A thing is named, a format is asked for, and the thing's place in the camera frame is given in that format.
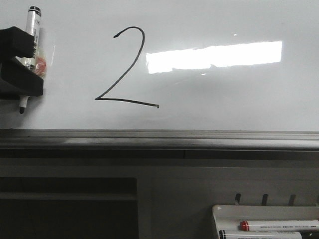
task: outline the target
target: marker label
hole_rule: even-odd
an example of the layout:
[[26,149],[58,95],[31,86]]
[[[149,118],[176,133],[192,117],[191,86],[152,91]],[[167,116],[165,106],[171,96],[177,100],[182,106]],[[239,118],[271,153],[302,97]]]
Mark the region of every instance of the marker label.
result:
[[26,66],[30,71],[35,70],[35,54],[38,47],[39,32],[41,24],[41,11],[35,6],[31,6],[28,11],[28,16],[26,20],[25,31],[33,36],[33,57],[25,58],[23,57],[21,63]]
[[240,227],[243,231],[316,231],[319,230],[319,221],[243,221]]

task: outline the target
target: white surface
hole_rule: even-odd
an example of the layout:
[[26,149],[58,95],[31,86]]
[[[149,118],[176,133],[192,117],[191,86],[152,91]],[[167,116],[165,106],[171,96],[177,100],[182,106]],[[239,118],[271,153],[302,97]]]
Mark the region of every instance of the white surface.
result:
[[219,230],[239,231],[241,221],[317,218],[319,218],[319,207],[215,205],[212,209],[212,224],[216,239],[219,239]]
[[[24,115],[18,102],[0,101],[1,128],[319,131],[318,0],[0,5],[0,29],[24,29],[28,8],[41,8],[48,66],[44,96],[30,99]],[[137,54],[137,30],[113,39],[128,26],[145,31],[145,47],[106,97],[159,109],[94,101]]]

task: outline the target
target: marker tray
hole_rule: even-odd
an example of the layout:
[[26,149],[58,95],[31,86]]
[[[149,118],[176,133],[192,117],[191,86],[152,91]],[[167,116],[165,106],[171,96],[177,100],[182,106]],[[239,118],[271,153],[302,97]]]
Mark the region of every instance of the marker tray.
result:
[[314,219],[319,219],[319,207],[215,205],[212,208],[214,239],[220,239],[219,230],[239,231],[241,221]]

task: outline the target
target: dry erase marker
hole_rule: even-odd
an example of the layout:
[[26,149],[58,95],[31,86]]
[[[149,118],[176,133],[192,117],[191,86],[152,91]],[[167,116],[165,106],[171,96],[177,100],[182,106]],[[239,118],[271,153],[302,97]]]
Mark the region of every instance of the dry erase marker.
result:
[[243,231],[316,231],[318,220],[242,221]]
[[319,239],[319,232],[219,231],[220,239]]
[[[28,11],[26,20],[25,31],[33,36],[33,57],[21,59],[21,63],[26,66],[30,71],[35,70],[35,54],[38,47],[39,32],[41,23],[41,10],[36,6],[31,6]],[[20,114],[24,112],[29,96],[20,96]]]

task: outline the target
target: whiteboard frame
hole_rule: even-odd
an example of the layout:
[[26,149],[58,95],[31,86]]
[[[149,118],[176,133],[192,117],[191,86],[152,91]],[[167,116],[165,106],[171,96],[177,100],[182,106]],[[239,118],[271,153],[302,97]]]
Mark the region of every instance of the whiteboard frame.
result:
[[0,129],[0,149],[319,150],[319,132]]

